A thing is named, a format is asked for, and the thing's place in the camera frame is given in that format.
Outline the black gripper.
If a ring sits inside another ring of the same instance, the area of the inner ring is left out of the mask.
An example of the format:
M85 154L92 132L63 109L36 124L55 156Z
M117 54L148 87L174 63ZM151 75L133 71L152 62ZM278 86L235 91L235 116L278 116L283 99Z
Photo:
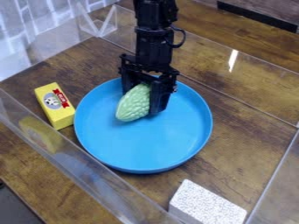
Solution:
M143 82L151 84L149 114L155 115L166 110L171 94L176 91L179 71L171 63L174 48L180 45L174 43L172 28L152 30L136 27L135 34L135 55L120 55L123 94Z

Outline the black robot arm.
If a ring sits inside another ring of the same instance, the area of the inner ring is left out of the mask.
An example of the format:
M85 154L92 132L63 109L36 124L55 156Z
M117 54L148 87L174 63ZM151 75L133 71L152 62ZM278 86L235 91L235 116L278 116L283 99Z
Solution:
M120 55L121 88L125 94L136 85L149 86L151 115L166 110L171 93L176 91L180 72L171 67L174 48L172 22L178 20L175 0L133 0L135 6L135 55Z

